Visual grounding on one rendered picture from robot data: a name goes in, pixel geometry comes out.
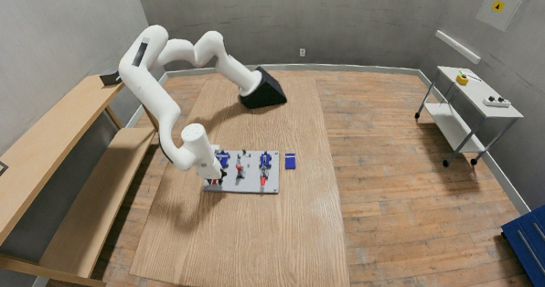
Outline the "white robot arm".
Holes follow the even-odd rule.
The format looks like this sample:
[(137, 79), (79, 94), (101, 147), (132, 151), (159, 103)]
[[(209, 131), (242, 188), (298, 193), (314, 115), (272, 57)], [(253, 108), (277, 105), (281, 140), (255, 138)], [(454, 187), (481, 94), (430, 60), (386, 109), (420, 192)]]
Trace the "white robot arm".
[(174, 60), (187, 60), (195, 67), (202, 67), (214, 55), (218, 56), (216, 71), (240, 87), (241, 96), (248, 96), (257, 88), (262, 74), (258, 70), (252, 74), (231, 57), (222, 35), (216, 31), (206, 33), (193, 47), (186, 40), (168, 40), (163, 27), (151, 26), (134, 41), (119, 63), (118, 71), (123, 82), (159, 122), (162, 152), (183, 172), (194, 164), (199, 167), (211, 165), (214, 154), (220, 153), (220, 146), (210, 144), (204, 127), (197, 123), (190, 124), (181, 133), (183, 145), (179, 149), (174, 146), (171, 131), (180, 109), (149, 71)]

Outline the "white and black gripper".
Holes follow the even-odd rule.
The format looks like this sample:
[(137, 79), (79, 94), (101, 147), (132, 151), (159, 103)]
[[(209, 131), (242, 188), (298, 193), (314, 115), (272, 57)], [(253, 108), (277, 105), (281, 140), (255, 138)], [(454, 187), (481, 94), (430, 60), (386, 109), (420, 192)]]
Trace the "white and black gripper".
[(212, 179), (218, 179), (219, 185), (221, 186), (221, 183), (223, 182), (222, 178), (224, 176), (227, 176), (228, 174), (227, 172), (222, 170), (222, 167), (216, 157), (214, 158), (213, 163), (209, 166), (199, 167), (195, 165), (195, 167), (197, 170), (197, 175), (200, 178), (205, 178), (205, 180), (207, 180), (210, 185), (211, 185)]

